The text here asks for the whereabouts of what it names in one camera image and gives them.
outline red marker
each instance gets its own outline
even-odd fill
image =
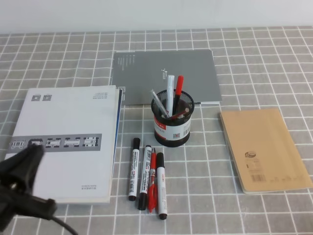
[[[177,119],[179,116],[185,115],[185,114],[188,113],[188,112],[189,112],[189,109],[188,109],[188,108],[185,108],[184,111],[180,112],[179,114],[175,114],[175,115],[171,116],[170,119],[171,119],[171,120],[175,120],[175,119]]]
[[[177,79],[175,98],[174,98],[174,104],[173,104],[173,115],[175,115],[176,112],[177,112],[178,102],[179,102],[179,99],[180,99],[183,82],[184,82],[184,76],[183,75],[179,75],[178,79]]]
[[[151,165],[150,165],[150,185],[148,189],[148,209],[151,213],[153,208],[157,206],[157,187],[155,185],[156,178],[156,166],[157,166],[157,155],[155,152],[151,155]]]

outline black cable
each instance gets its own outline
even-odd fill
[[[62,227],[64,227],[67,231],[69,231],[72,235],[78,235],[78,233],[68,224],[64,223],[62,220],[56,218],[56,217],[52,217],[51,220],[53,220],[54,222],[56,222],[57,224],[61,225]]]

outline gray book cover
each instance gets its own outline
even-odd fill
[[[111,85],[123,89],[123,104],[150,104],[150,90],[166,90],[167,75],[184,76],[182,90],[195,102],[222,100],[211,50],[117,52]]]

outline white pen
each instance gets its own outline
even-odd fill
[[[166,219],[167,203],[166,203],[165,166],[163,153],[158,153],[156,156],[156,171],[157,171],[158,216],[160,219]]]
[[[173,102],[174,102],[174,75],[167,76],[167,99],[166,99],[166,110],[168,115],[173,115]]]
[[[137,196],[137,181],[138,181],[138,164],[139,164],[139,147],[140,139],[134,138],[133,146],[133,157],[132,157],[132,168],[131,168],[131,179],[129,183],[129,194],[128,199],[135,201]]]
[[[156,105],[158,106],[158,108],[161,110],[161,112],[163,113],[163,115],[167,118],[169,118],[170,116],[168,115],[168,113],[166,112],[166,109],[164,108],[163,104],[161,103],[160,99],[158,98],[157,94],[155,93],[155,91],[152,89],[150,91],[152,98],[155,100]]]
[[[146,210],[148,202],[148,187],[149,187],[149,174],[150,174],[150,162],[151,162],[152,148],[150,145],[146,145],[145,153],[143,155],[140,195],[138,209],[141,211]]]

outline white wall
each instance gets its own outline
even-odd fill
[[[312,0],[1,0],[0,33],[313,25]]]

